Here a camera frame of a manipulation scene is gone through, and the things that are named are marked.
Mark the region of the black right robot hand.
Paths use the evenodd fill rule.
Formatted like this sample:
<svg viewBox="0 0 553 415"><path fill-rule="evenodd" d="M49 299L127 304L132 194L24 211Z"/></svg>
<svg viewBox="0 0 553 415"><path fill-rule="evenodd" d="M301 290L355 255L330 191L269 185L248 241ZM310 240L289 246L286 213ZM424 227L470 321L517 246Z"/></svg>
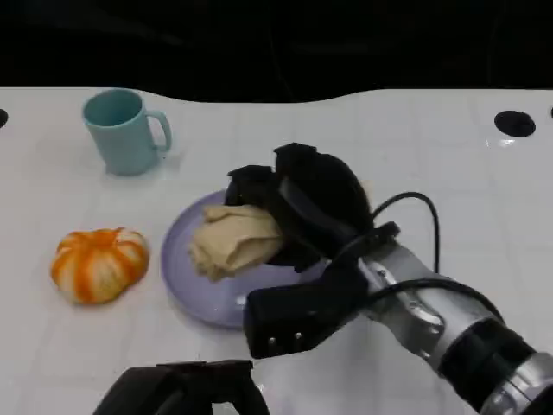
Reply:
<svg viewBox="0 0 553 415"><path fill-rule="evenodd" d="M275 150L274 167L246 165L229 172L225 203L268 212L283 235L270 265L307 270L322 259L357 258L392 241L399 226L374 224L357 176L336 156L292 143Z"/></svg>

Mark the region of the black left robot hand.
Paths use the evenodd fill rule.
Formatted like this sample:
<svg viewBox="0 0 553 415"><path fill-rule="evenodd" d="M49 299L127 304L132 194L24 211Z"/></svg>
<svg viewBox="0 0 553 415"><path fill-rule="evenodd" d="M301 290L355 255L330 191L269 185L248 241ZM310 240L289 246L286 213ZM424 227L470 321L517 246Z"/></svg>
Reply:
<svg viewBox="0 0 553 415"><path fill-rule="evenodd" d="M187 361L127 369L107 391L98 415L212 414L230 404L239 414L267 414L249 360Z"/></svg>

